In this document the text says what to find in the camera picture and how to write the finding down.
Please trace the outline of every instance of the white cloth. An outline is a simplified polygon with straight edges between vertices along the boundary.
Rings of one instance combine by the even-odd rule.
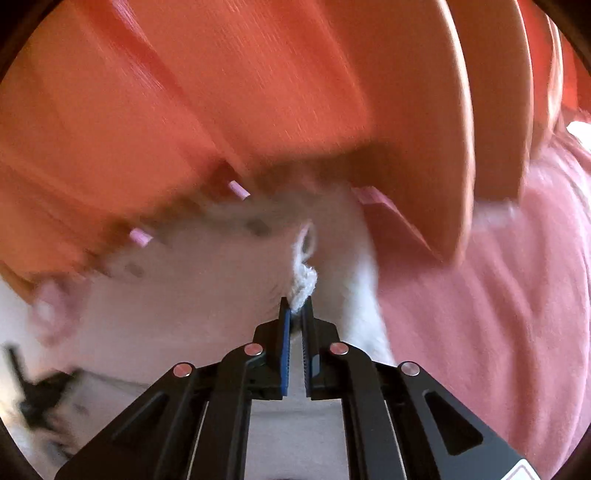
[[[214,206],[118,255],[108,271],[110,278],[93,279],[78,330],[47,350],[45,367],[150,384],[181,361],[220,361],[251,341],[258,324],[277,317],[282,296],[301,305],[314,284],[315,315],[374,360],[393,363],[371,240],[345,187]],[[340,402],[306,399],[301,338],[292,339],[291,354],[290,396],[254,402],[246,478],[347,478]],[[95,406],[109,411],[91,412],[100,420],[85,422],[86,437],[118,414],[120,403]]]

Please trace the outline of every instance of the clothing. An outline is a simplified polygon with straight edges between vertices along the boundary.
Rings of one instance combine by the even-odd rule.
[[[501,4],[64,1],[0,85],[0,260],[93,268],[196,189],[301,176],[377,188],[460,259],[474,200],[518,199],[561,105],[556,26]]]

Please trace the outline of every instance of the black object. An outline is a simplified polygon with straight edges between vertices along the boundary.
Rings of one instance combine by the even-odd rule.
[[[68,384],[75,379],[77,372],[73,372],[71,375],[56,372],[43,378],[38,383],[32,384],[25,379],[22,372],[17,348],[14,345],[9,345],[5,349],[12,371],[24,395],[24,399],[19,402],[18,408],[27,426],[30,429],[44,428],[51,430],[51,426],[46,420],[46,413],[59,403],[61,396]]]
[[[253,343],[190,373],[179,364],[186,377],[168,371],[56,480],[242,479],[252,400],[286,392],[290,320],[282,299]],[[522,459],[416,364],[411,376],[340,342],[310,299],[301,324],[307,395],[342,400],[351,479],[501,480]]]
[[[591,71],[591,4],[584,0],[534,0],[556,23]],[[0,2],[0,81],[39,23],[61,0]],[[0,472],[3,478],[39,480],[0,421]],[[554,480],[591,478],[591,426]]]

